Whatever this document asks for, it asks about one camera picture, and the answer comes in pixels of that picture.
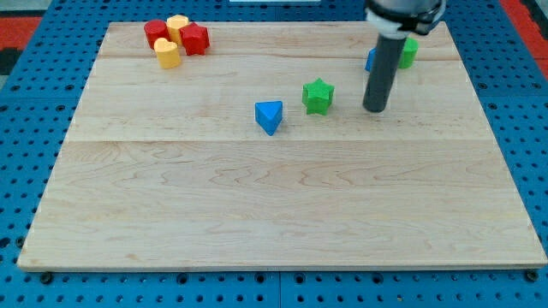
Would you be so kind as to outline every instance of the blue block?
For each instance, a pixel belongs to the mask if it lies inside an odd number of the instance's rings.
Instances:
[[[373,48],[369,51],[369,55],[367,55],[367,63],[366,63],[366,71],[371,72],[371,68],[373,66],[373,60],[375,59],[375,52],[377,51],[377,48]]]
[[[255,121],[272,136],[282,121],[282,110],[281,101],[255,103]]]

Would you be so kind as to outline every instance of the green star block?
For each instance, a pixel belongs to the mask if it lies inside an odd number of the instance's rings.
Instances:
[[[307,107],[307,115],[317,113],[327,115],[327,109],[333,102],[335,87],[326,84],[321,78],[302,87],[302,103]]]

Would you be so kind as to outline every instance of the green block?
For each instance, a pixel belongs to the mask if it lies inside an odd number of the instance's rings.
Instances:
[[[307,107],[307,115],[327,115],[329,106],[333,103],[335,87],[326,84],[321,78],[302,87],[302,103]]]
[[[411,68],[415,56],[417,55],[417,50],[419,50],[419,42],[413,38],[408,38],[405,41],[403,46],[402,59],[400,59],[399,68]]]

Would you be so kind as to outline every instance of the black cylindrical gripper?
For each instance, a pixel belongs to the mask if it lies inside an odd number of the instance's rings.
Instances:
[[[375,59],[363,97],[363,107],[368,111],[381,112],[386,108],[404,45],[405,38],[391,39],[379,34]]]

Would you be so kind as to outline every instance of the blue triangular block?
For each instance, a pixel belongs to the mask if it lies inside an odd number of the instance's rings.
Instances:
[[[280,125],[283,116],[283,103],[261,102],[255,103],[255,121],[272,136]]]

